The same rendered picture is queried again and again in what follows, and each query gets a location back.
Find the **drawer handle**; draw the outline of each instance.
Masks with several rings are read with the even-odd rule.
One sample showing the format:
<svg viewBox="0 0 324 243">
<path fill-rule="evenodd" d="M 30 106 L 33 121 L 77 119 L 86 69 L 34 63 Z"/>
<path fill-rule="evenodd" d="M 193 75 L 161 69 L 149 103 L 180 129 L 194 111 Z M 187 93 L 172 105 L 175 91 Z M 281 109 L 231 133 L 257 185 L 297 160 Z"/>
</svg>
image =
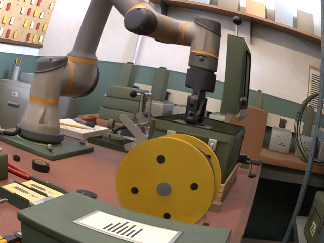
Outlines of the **drawer handle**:
<svg viewBox="0 0 324 243">
<path fill-rule="evenodd" d="M 7 104 L 8 105 L 12 105 L 12 106 L 19 107 L 19 103 L 14 103 L 14 102 L 8 101 Z"/>
</svg>

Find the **orange stripe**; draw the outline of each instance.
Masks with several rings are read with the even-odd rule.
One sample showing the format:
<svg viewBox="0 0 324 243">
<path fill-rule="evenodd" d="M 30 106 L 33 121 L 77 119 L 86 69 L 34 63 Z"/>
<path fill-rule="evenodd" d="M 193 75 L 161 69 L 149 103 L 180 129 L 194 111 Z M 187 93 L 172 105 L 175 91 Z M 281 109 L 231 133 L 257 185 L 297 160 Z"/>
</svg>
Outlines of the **orange stripe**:
<svg viewBox="0 0 324 243">
<path fill-rule="evenodd" d="M 136 8 L 137 6 L 143 5 L 143 4 L 147 4 L 147 3 L 136 4 L 135 6 L 131 7 L 131 8 L 126 12 L 126 14 L 128 14 L 128 12 L 129 12 L 130 10 Z"/>
<path fill-rule="evenodd" d="M 66 91 L 63 93 L 63 95 L 61 96 L 64 96 L 67 94 L 67 92 L 69 92 L 69 90 L 71 89 L 72 87 L 72 84 L 73 84 L 73 80 L 74 80 L 74 67 L 73 67 L 73 64 L 68 61 L 68 63 L 70 64 L 70 67 L 71 67 L 71 79 L 70 79 L 70 83 L 69 83 L 69 86 L 67 87 Z"/>
<path fill-rule="evenodd" d="M 184 38 L 184 31 L 185 31 L 185 29 L 186 29 L 186 27 L 187 27 L 187 25 L 188 25 L 189 23 L 190 23 L 190 22 L 187 22 L 187 23 L 183 26 L 183 28 L 182 28 L 182 40 L 183 40 L 183 42 L 185 43 L 186 46 L 188 46 L 188 44 L 187 44 L 187 42 L 186 42 L 186 39 Z"/>
<path fill-rule="evenodd" d="M 98 62 L 98 60 L 91 60 L 91 59 L 85 59 L 85 58 L 80 58 L 80 57 L 67 56 L 67 58 L 73 62 L 88 63 L 88 64 L 94 64 L 94 65 L 96 65 Z"/>
<path fill-rule="evenodd" d="M 51 105 L 57 105 L 59 103 L 59 100 L 42 99 L 42 98 L 37 98 L 37 97 L 33 97 L 33 96 L 29 96 L 29 100 L 37 102 L 37 103 L 51 104 Z"/>
<path fill-rule="evenodd" d="M 206 52 L 206 51 L 202 51 L 202 50 L 198 50 L 198 49 L 191 49 L 190 51 L 191 52 L 199 52 L 199 53 L 207 54 L 207 55 L 210 55 L 210 56 L 213 56 L 213 57 L 217 57 L 218 58 L 218 55 L 217 54 L 214 54 L 212 52 Z"/>
<path fill-rule="evenodd" d="M 163 39 L 163 38 L 165 38 L 165 37 L 167 37 L 169 34 L 170 34 L 170 32 L 171 32 L 171 29 L 172 29 L 172 21 L 171 21 L 171 19 L 168 17 L 168 16 L 166 16 L 168 19 L 169 19 L 169 21 L 170 21 L 170 29 L 169 29 L 169 32 L 165 35 L 165 36 L 163 36 L 162 38 L 160 38 L 160 39 Z"/>
</svg>

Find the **pegboard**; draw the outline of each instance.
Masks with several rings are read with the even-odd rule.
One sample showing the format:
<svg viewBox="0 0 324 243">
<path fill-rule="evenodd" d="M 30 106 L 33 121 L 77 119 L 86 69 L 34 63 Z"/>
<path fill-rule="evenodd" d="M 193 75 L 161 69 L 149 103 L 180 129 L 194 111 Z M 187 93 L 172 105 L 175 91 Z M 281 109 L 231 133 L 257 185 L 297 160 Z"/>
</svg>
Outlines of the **pegboard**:
<svg viewBox="0 0 324 243">
<path fill-rule="evenodd" d="M 41 48 L 56 0 L 0 0 L 0 42 Z"/>
</svg>

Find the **yellow pencil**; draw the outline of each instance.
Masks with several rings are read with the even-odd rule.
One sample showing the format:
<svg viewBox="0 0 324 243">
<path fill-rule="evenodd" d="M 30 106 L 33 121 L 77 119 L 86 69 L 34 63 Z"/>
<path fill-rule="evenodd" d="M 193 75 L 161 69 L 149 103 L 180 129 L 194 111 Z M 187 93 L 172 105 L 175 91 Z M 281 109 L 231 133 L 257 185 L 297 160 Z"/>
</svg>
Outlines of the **yellow pencil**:
<svg viewBox="0 0 324 243">
<path fill-rule="evenodd" d="M 76 125 L 71 125 L 71 124 L 67 124 L 67 123 L 60 123 L 61 125 L 66 125 L 66 126 L 70 126 L 70 127 L 74 127 L 74 128 L 83 128 L 83 129 L 88 129 L 85 127 L 80 127 L 80 126 L 76 126 Z"/>
</svg>

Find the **red tag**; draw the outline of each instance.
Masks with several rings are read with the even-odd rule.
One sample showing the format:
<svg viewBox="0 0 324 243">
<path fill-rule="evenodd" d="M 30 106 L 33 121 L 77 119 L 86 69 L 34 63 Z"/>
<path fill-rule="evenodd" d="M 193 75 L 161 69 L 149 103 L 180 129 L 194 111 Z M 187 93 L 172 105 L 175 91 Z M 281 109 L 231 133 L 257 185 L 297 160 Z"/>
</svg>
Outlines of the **red tag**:
<svg viewBox="0 0 324 243">
<path fill-rule="evenodd" d="M 10 30 L 8 29 L 6 38 L 9 38 L 9 36 L 10 36 Z"/>
</svg>

